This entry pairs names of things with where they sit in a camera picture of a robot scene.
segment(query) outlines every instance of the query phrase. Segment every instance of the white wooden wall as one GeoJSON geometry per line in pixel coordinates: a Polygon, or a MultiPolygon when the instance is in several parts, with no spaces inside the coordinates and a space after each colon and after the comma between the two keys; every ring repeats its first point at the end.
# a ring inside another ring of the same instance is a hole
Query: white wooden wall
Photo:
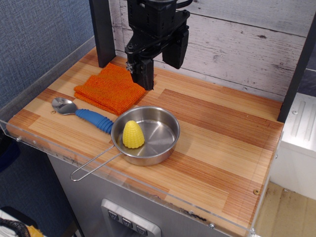
{"type": "MultiPolygon", "coordinates": [[[[110,0],[116,54],[132,37],[127,1],[110,0]]],[[[181,69],[155,66],[283,101],[316,0],[194,0],[186,7],[189,44],[181,69]]]]}

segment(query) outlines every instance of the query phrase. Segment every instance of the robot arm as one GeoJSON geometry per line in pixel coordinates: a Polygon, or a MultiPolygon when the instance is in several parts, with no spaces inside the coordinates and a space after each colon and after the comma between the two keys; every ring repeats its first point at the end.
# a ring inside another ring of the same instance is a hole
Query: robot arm
{"type": "Polygon", "coordinates": [[[188,46],[187,0],[127,0],[128,21],[133,36],[125,48],[132,79],[146,90],[154,87],[153,58],[162,53],[165,63],[179,69],[188,46]]]}

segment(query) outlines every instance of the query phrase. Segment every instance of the blue spoon handle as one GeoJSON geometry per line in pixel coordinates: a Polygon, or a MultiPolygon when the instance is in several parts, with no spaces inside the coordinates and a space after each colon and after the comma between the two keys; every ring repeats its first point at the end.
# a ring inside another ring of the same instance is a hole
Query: blue spoon handle
{"type": "Polygon", "coordinates": [[[111,134],[113,122],[109,120],[107,117],[86,109],[76,110],[75,114],[78,117],[94,124],[97,128],[101,129],[102,131],[111,134]]]}

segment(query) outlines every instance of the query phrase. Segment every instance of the pan handle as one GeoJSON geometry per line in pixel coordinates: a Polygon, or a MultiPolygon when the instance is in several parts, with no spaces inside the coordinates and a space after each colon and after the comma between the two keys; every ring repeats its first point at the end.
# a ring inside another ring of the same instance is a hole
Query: pan handle
{"type": "Polygon", "coordinates": [[[119,153],[115,156],[113,156],[112,158],[108,159],[106,162],[104,162],[103,164],[99,165],[98,167],[96,167],[94,170],[86,173],[84,176],[82,176],[79,179],[74,179],[73,175],[79,171],[80,169],[82,169],[83,167],[85,167],[87,164],[90,164],[91,162],[93,162],[95,159],[97,159],[98,157],[100,157],[101,155],[103,155],[105,152],[109,151],[110,149],[112,149],[114,147],[114,145],[112,145],[111,147],[107,148],[105,151],[103,151],[102,153],[100,153],[99,155],[97,155],[95,158],[89,160],[87,163],[85,163],[84,165],[82,165],[81,167],[79,167],[78,169],[76,169],[74,172],[71,173],[70,175],[70,179],[74,182],[76,181],[80,181],[81,179],[83,179],[84,177],[88,176],[89,174],[93,173],[94,171],[96,171],[97,169],[101,168],[102,166],[104,166],[105,164],[109,163],[110,161],[114,160],[116,157],[118,157],[119,155],[121,155],[122,153],[119,153]]]}

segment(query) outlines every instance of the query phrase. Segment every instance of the spoon bowl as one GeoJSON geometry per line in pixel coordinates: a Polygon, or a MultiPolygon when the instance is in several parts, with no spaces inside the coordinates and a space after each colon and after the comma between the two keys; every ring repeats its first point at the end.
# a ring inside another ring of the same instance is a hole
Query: spoon bowl
{"type": "Polygon", "coordinates": [[[61,115],[72,115],[77,111],[77,106],[71,100],[57,97],[51,102],[54,110],[61,115]]]}

